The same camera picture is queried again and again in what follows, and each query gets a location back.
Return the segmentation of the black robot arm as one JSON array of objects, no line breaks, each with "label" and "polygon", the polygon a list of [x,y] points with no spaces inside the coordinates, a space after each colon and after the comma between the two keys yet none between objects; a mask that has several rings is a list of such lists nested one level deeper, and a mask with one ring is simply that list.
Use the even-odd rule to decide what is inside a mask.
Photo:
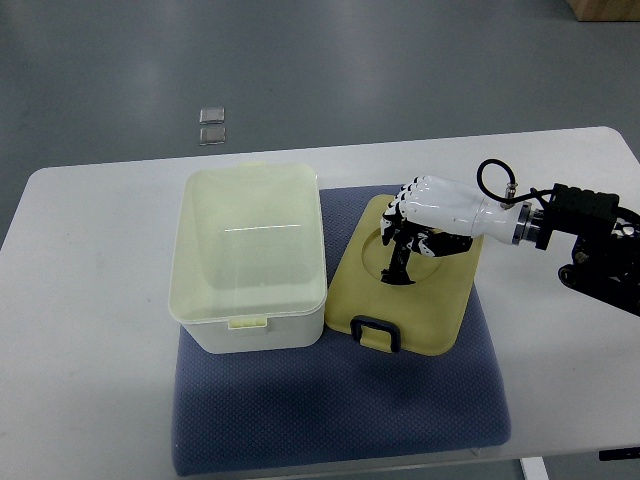
[{"label": "black robot arm", "polygon": [[511,203],[536,199],[539,210],[527,214],[516,235],[545,250],[551,235],[571,234],[575,243],[571,262],[559,268],[558,278],[569,289],[639,314],[639,215],[619,205],[619,196],[556,183],[551,189],[532,189]]}]

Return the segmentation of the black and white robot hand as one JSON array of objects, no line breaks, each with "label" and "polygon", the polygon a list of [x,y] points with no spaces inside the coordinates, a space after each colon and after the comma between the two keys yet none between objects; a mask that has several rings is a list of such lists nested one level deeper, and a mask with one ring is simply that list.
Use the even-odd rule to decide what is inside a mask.
[{"label": "black and white robot hand", "polygon": [[488,235],[517,244],[524,237],[531,204],[504,207],[478,188],[426,175],[402,187],[380,220],[382,243],[392,240],[428,257],[463,253],[477,237]]}]

